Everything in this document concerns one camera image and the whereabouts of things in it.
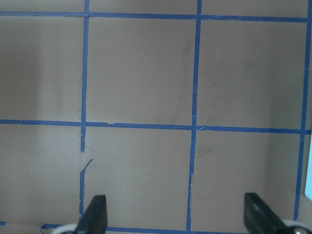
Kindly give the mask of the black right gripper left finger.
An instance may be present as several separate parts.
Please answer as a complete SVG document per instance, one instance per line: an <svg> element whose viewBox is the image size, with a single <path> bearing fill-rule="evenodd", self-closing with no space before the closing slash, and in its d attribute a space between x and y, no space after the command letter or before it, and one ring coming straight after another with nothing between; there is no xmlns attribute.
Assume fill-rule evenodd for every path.
<svg viewBox="0 0 312 234"><path fill-rule="evenodd" d="M95 195L76 227L77 234L104 234L108 225L105 195Z"/></svg>

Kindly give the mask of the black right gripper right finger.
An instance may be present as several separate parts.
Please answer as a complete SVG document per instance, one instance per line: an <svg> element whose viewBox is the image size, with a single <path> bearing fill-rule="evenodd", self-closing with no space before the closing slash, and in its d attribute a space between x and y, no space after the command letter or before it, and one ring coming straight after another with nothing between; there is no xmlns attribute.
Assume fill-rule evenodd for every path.
<svg viewBox="0 0 312 234"><path fill-rule="evenodd" d="M257 193L244 194L244 225L250 234L286 234L286 224Z"/></svg>

